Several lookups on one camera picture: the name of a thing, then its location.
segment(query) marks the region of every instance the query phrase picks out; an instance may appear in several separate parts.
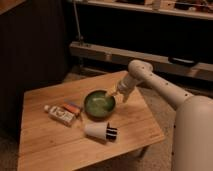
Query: white cup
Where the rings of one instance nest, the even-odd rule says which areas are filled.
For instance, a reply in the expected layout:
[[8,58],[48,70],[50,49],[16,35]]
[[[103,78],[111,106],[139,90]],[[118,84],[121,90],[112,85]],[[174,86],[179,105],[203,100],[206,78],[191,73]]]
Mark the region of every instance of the white cup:
[[115,140],[117,136],[117,128],[110,128],[109,122],[99,122],[86,124],[84,128],[85,134],[102,140]]

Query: dark cabinet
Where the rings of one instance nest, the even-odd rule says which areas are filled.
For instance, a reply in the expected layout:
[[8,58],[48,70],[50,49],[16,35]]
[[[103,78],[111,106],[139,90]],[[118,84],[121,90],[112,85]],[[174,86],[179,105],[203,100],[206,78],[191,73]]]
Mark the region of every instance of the dark cabinet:
[[60,0],[29,0],[0,15],[0,125],[16,137],[24,92],[61,82],[67,47]]

